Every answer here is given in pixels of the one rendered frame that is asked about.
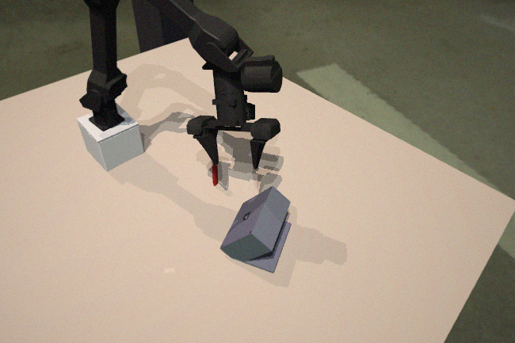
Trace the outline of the red peg with grey band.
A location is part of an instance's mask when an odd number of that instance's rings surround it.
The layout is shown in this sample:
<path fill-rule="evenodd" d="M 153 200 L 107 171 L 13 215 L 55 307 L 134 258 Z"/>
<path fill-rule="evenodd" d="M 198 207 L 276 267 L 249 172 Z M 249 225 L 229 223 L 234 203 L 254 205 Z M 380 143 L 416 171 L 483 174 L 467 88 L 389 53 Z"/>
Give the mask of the red peg with grey band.
<path fill-rule="evenodd" d="M 213 163 L 213 161 L 211 160 L 211 163 L 212 163 L 212 181 L 213 181 L 213 185 L 216 186 L 218 184 L 218 165 L 215 165 Z"/>

